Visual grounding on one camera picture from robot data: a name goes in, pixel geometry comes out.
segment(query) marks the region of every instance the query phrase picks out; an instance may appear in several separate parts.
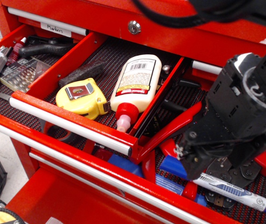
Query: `barcode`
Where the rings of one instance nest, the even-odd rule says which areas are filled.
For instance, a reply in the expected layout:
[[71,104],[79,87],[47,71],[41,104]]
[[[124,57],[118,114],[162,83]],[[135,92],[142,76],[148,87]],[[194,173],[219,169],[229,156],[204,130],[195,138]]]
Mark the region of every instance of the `barcode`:
[[146,69],[146,67],[147,67],[147,63],[133,64],[131,65],[129,70],[131,71],[135,69]]

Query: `white floor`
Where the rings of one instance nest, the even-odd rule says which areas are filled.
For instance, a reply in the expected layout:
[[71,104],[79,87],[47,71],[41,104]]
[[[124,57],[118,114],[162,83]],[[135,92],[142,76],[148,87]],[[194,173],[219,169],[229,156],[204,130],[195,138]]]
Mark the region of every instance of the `white floor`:
[[7,172],[6,185],[0,200],[8,203],[28,181],[28,178],[10,138],[2,133],[0,133],[0,162]]

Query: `tape measure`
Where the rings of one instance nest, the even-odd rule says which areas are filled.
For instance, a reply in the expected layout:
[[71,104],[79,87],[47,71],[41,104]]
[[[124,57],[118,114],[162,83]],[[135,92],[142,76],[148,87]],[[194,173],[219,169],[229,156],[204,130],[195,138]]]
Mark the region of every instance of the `tape measure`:
[[110,110],[109,103],[93,78],[62,87],[56,95],[56,104],[91,120]]

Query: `glue bottle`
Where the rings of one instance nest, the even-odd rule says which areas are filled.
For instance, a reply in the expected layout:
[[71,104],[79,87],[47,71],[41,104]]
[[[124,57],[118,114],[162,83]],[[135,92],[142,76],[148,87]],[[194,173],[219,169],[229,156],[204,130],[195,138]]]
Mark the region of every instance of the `glue bottle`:
[[22,48],[23,46],[25,46],[25,42],[26,42],[27,38],[24,37],[22,38],[20,41],[18,41],[15,46],[13,47],[12,52],[10,53],[6,65],[11,65],[12,63],[16,62],[16,60],[19,57],[19,49]]
[[110,103],[116,112],[117,130],[126,132],[155,96],[162,68],[155,55],[139,55],[122,68]]

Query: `red tool chest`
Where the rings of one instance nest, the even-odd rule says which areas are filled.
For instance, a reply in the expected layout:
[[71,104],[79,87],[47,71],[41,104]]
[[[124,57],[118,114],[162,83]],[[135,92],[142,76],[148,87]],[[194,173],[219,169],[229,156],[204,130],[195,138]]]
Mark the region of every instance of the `red tool chest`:
[[[187,1],[148,1],[151,8],[172,16],[194,14]],[[129,32],[136,21],[141,32]],[[43,24],[60,27],[52,32]],[[159,107],[164,98],[190,108],[200,102],[216,78],[215,74],[188,68],[191,58],[223,67],[234,55],[266,53],[266,27],[237,21],[209,23],[196,28],[160,26],[142,15],[129,0],[0,0],[0,46],[10,47],[29,35],[60,37],[67,30],[78,44],[62,57],[49,56],[51,67],[30,85],[27,93],[13,92],[0,83],[0,131],[12,138],[29,182],[7,208],[28,223],[46,223],[55,217],[62,223],[266,223],[266,214],[237,204],[224,211],[202,206],[156,184],[156,174],[185,186],[186,182],[159,170],[163,159],[158,145],[144,136],[158,116],[166,125],[177,114]],[[157,55],[173,69],[149,107],[140,114],[128,133],[116,130],[115,113],[89,120],[55,105],[58,81],[96,59],[106,62],[95,78],[106,98],[111,97],[122,66],[133,56]],[[173,87],[184,77],[200,82],[201,89]],[[180,128],[196,111],[184,112]],[[41,132],[39,118],[76,133],[71,143]],[[125,159],[140,163],[144,178],[93,155],[98,145]],[[260,176],[249,190],[266,197],[266,177]]]

